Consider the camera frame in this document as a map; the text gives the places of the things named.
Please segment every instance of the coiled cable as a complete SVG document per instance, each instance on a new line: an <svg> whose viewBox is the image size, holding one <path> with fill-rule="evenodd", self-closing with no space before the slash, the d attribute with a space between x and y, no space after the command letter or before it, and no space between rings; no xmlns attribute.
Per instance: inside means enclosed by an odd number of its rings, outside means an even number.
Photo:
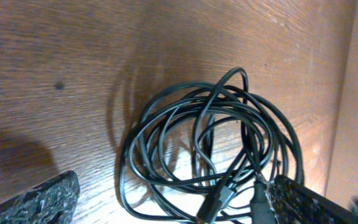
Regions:
<svg viewBox="0 0 358 224"><path fill-rule="evenodd" d="M242 78L242 89L225 83L235 74ZM164 106L157 112L151 113L154 106L166 96L187 88L196 88L186 94L182 99ZM279 129L277 123L269 115L270 110L284 125L288 137ZM216 119L219 114L226 115ZM201 121L207 117L208 125L202 131ZM193 143L192 165L199 167L204 165L205 175L195 172L192 179L181 180L168 168L164 159L165 137L184 121L195 119L191 134ZM241 122L242 149L233 160L227 171L218 172L213 155L214 128L229 121ZM135 162L135 149L140 152L140 164ZM155 95L141 112L139 122L133 127L124 142L119 164L119 193L124 208L134 217L144 220L175 221L181 223L196 223L194 217L169 202L157 186L166 186L189 194L208 195L212 191L220 192L229 187L239 190L255 176L264 180L273 180L278 167L278 154L281 154L282 175L288 175L288 150L292 153L296 162L295 181L304 184L303 161L301 148L296 133L290 122L271 102L248 92L248 79L246 71L241 67L228 71L217 84L208 82L186 82L170 86ZM157 163L161 166L166 177L157 172ZM269 161L273 162L270 177L266 179L261 171ZM133 173L145 182L153 194L153 199L167 214L148 215L135 211L126 199L124 189L125 169L129 165ZM234 193L228 202L239 196L243 191ZM234 210L246 208L228 207ZM228 215L222 212L215 221L234 221L250 217L250 213Z"/></svg>

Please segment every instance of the wooden surface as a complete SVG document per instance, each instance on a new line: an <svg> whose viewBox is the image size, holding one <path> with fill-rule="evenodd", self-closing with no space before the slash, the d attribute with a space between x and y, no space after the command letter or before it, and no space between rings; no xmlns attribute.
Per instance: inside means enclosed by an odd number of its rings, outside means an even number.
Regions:
<svg viewBox="0 0 358 224"><path fill-rule="evenodd" d="M165 86L216 82L235 66L249 74L250 91L294 125L306 186L324 194L353 8L305 0L0 1L0 203L74 170L81 185L74 223L141 222L116 197L125 133ZM222 165L238 150L237 130L219 130L214 160ZM170 145L170 160L185 173L187 133L174 133ZM127 189L131 202L145 192L135 179Z"/></svg>

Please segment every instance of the black plug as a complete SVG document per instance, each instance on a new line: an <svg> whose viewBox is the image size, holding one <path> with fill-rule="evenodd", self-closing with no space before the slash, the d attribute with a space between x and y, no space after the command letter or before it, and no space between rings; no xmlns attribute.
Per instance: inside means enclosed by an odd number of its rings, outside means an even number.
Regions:
<svg viewBox="0 0 358 224"><path fill-rule="evenodd" d="M273 211L265 195L264 184L254 182L254 197L250 201L252 224L276 224Z"/></svg>
<svg viewBox="0 0 358 224"><path fill-rule="evenodd" d="M214 223L218 212L228 205L236 192L225 185L222 190L219 188L220 184L215 185L214 189L206 196L197 213L198 224Z"/></svg>

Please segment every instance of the black cable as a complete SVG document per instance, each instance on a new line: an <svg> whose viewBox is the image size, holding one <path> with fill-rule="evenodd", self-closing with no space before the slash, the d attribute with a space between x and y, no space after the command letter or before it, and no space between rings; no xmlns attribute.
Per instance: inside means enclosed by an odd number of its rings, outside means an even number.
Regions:
<svg viewBox="0 0 358 224"><path fill-rule="evenodd" d="M225 85L237 73L242 77L242 89ZM196 88L196 90L191 91L181 100L171 103L155 113L151 113L153 107L164 97L187 88ZM290 138L287 138L281 132L267 110L270 110L282 122ZM219 114L226 115L226 117L215 120L216 115ZM201 121L204 117L208 118L208 125L202 132L199 132ZM195 178L181 180L175 176L165 162L163 143L170 132L189 119L195 119L191 135L193 143L192 165L193 167L200 167L204 164L202 168L206 169L206 172L204 176L200 176L196 172L194 173ZM214 162L211 160L215 137L214 128L230 121L241 122L240 132L243 148L228 170L218 173ZM233 68L215 85L207 82L187 82L173 85L155 95L147 103L140 115L139 123L132 128L126 138L119 164L120 199L124 208L137 218L194 223L197 222L197 218L170 203L157 189L157 186L167 186L189 194L211 194L212 196L214 194L227 194L230 196L224 202L225 205L222 205L226 207L233 198L243 192L236 193L236 190L248 183L256 174L264 179L261 170L271 160L273 160L273 168L268 180L273 180L276 174L276 167L278 169L278 153L282 155L281 174L288 175L287 147L296 161L295 181L303 184L305 180L302 155L294 129L286 117L273 104L261 96L248 93L248 80L244 69L240 67ZM135 150L140 151L140 158L138 158L140 159L140 164L138 165L135 164L134 160ZM198 157L203 160L202 163L199 163ZM153 199L165 211L166 216L142 214L135 211L128 204L124 189L126 181L125 165L129 165L133 173L148 184L153 193ZM157 172L158 165L160 165L168 178ZM230 208L239 210L246 207L248 206ZM223 209L221 204L218 205L217 209ZM250 217L250 213L222 214L222 216L216 217L216 222Z"/></svg>

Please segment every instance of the wooden table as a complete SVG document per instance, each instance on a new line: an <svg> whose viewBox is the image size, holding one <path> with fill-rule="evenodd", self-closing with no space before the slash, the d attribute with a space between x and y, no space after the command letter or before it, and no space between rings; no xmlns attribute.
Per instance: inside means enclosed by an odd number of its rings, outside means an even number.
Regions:
<svg viewBox="0 0 358 224"><path fill-rule="evenodd" d="M294 125L306 186L324 194L353 10L353 1L0 1L0 203L74 170L73 223L141 222L116 197L126 133L166 86L217 82L235 66ZM238 129L219 131L214 159L227 164ZM171 161L190 169L186 128L170 141ZM145 193L135 179L127 190L131 202Z"/></svg>

